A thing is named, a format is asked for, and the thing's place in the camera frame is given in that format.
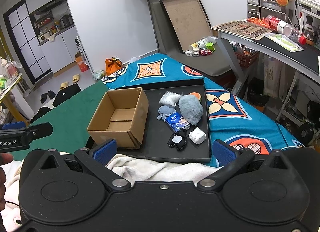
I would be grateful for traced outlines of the person's left hand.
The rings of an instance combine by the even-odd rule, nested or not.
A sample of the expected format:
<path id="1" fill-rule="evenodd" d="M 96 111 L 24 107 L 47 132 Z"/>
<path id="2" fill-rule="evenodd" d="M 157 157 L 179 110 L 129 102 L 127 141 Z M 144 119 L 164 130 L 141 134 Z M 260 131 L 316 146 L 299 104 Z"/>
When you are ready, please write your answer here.
<path id="1" fill-rule="evenodd" d="M 13 156 L 10 153 L 1 153 L 1 167 L 0 167 L 0 207 L 1 210 L 4 210 L 5 208 L 5 182 L 7 181 L 7 177 L 5 175 L 5 171 L 3 170 L 2 166 L 9 164 L 13 161 Z"/>

